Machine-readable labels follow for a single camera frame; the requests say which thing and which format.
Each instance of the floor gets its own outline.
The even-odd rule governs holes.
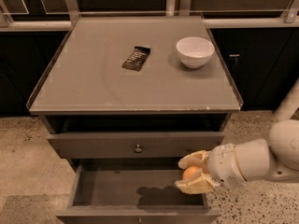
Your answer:
[[[233,114],[223,144],[266,139],[273,123],[270,111]],[[52,150],[47,134],[39,118],[0,119],[1,224],[61,223],[55,212],[66,208],[75,174]],[[238,189],[218,188],[207,200],[220,210],[213,224],[299,222],[299,183],[254,181]]]

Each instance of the drawer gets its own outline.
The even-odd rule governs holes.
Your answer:
[[[197,224],[211,223],[219,212],[205,195],[181,193],[176,159],[103,159],[82,161],[63,223]]]
[[[210,150],[222,132],[60,133],[48,140],[64,159],[183,157]]]

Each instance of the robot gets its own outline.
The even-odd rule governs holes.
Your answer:
[[[185,172],[190,170],[190,175],[176,182],[188,194],[210,192],[219,186],[236,188],[258,179],[299,182],[299,120],[277,122],[268,141],[259,139],[194,152],[182,158],[178,166]]]

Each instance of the white bowl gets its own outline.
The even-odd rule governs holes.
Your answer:
[[[201,37],[185,37],[177,42],[179,59],[189,68],[198,68],[209,61],[214,45]]]

